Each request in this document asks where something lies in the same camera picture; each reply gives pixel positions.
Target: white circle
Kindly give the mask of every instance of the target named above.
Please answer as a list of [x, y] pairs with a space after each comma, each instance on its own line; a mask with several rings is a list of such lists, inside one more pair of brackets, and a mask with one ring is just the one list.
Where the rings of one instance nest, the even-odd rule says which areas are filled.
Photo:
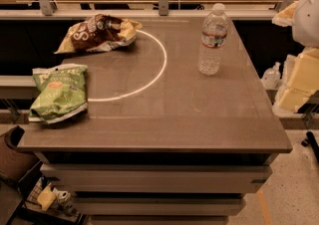
[[131, 95], [134, 95], [134, 94], [137, 94], [145, 89], [147, 89], [148, 87], [150, 87], [153, 83], [155, 83], [159, 78], [160, 76], [162, 75], [164, 69], [166, 68], [166, 64], [167, 64], [167, 53], [166, 53], [166, 50], [163, 46], [163, 44], [160, 42], [159, 39], [157, 39], [156, 37], [152, 36], [151, 34], [145, 32], [145, 31], [141, 31], [141, 30], [138, 30], [138, 32], [140, 33], [143, 33], [149, 37], [151, 37], [152, 39], [154, 39], [158, 44], [159, 46], [161, 47], [162, 49], [162, 52], [163, 52], [163, 64], [162, 64], [162, 67], [158, 73], [158, 75], [152, 79], [148, 84], [146, 84], [145, 86], [135, 90], [135, 91], [132, 91], [130, 93], [127, 93], [127, 94], [123, 94], [123, 95], [119, 95], [117, 97], [112, 97], [112, 98], [105, 98], [105, 99], [88, 99], [88, 102], [111, 102], [111, 101], [116, 101], [116, 100], [120, 100], [122, 98], [126, 98], [128, 96], [131, 96]]

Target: small item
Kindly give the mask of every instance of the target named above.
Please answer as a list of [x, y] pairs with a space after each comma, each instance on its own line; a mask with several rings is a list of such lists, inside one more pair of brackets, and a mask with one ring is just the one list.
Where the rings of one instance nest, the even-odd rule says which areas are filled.
[[53, 192], [57, 197], [59, 206], [65, 214], [76, 215], [78, 213], [77, 209], [73, 206], [73, 196], [70, 192], [60, 191], [57, 188], [54, 188]]
[[50, 185], [44, 188], [37, 197], [38, 203], [41, 205], [42, 211], [47, 211], [52, 203], [56, 200], [56, 195], [52, 192]]
[[275, 89], [281, 74], [279, 72], [280, 63], [276, 62], [275, 65], [267, 69], [261, 78], [261, 83], [266, 90]]

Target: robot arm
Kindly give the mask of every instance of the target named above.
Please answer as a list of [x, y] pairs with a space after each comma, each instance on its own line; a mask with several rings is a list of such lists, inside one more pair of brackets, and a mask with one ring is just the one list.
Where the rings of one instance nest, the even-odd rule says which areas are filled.
[[305, 47], [319, 48], [319, 0], [299, 0], [293, 14], [292, 35]]

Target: tiled floor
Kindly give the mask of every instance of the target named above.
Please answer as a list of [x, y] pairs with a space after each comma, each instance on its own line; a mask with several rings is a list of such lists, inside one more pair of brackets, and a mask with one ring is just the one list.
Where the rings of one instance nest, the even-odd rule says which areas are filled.
[[[273, 174], [257, 194], [247, 194], [246, 206], [228, 225], [319, 224], [319, 165], [310, 146], [301, 141], [307, 130], [286, 130], [293, 150], [280, 154]], [[319, 130], [312, 130], [319, 141]]]

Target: chip bag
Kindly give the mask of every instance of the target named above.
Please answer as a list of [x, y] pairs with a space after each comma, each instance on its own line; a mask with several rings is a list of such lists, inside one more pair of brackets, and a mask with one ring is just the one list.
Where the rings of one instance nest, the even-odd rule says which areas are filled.
[[40, 91], [30, 107], [29, 121], [55, 123], [88, 108], [85, 65], [63, 64], [51, 69], [34, 69], [33, 79]]
[[72, 26], [55, 54], [109, 52], [131, 44], [141, 27], [136, 21], [98, 14]]

